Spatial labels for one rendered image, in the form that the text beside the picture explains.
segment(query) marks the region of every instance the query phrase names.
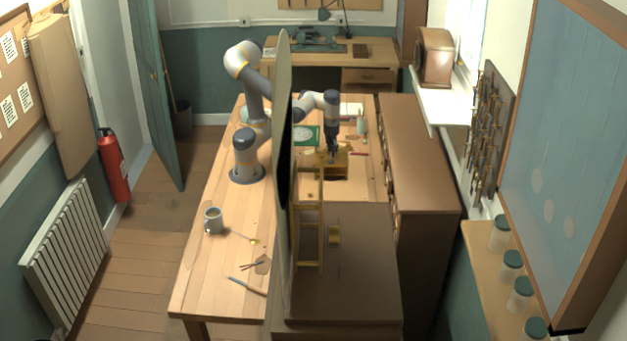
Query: fire extinguisher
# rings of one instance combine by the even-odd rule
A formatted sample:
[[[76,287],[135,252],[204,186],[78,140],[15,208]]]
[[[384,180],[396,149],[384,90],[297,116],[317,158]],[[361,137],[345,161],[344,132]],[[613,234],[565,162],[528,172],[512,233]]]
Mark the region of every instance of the fire extinguisher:
[[[130,199],[130,187],[128,186],[128,170],[124,155],[116,134],[109,127],[100,127],[102,136],[98,139],[98,153],[105,167],[107,180],[111,187],[116,203],[123,203]]]

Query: radiator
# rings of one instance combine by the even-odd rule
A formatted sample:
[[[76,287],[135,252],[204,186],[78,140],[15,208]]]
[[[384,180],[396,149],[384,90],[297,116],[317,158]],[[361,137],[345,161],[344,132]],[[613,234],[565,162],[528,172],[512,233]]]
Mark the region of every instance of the radiator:
[[[55,328],[72,329],[108,250],[87,180],[80,174],[63,192],[19,262]]]

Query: green cutting mat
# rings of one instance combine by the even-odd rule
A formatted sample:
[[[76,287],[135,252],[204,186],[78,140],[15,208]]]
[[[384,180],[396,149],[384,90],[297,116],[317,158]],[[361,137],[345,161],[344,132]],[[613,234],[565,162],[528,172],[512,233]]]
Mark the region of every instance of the green cutting mat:
[[[294,141],[294,146],[320,146],[320,125],[294,125],[297,127],[306,127],[312,130],[313,136],[307,141]]]

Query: wooden floor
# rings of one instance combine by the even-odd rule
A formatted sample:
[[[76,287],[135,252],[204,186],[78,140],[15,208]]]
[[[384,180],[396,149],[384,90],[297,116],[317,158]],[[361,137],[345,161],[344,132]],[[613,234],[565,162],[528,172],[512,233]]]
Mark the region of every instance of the wooden floor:
[[[185,191],[178,193],[153,153],[111,239],[107,258],[80,310],[69,341],[187,341],[179,319],[168,317],[171,289],[224,126],[196,126],[177,142]],[[216,330],[240,340],[242,326]]]

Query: desk lamp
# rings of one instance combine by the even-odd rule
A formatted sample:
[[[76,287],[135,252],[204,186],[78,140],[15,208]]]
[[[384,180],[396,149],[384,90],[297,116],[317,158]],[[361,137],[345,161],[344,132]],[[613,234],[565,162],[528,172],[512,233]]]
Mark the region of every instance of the desk lamp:
[[[317,9],[317,20],[319,22],[326,22],[327,20],[329,20],[329,18],[331,18],[331,12],[329,12],[326,7],[330,6],[331,4],[337,2],[338,0],[334,0],[333,2],[327,4],[325,7],[320,7]],[[351,39],[353,38],[353,34],[351,33],[351,30],[349,29],[349,20],[348,17],[346,16],[346,6],[344,5],[344,0],[342,0],[342,9],[344,10],[344,19],[346,19],[346,39]]]

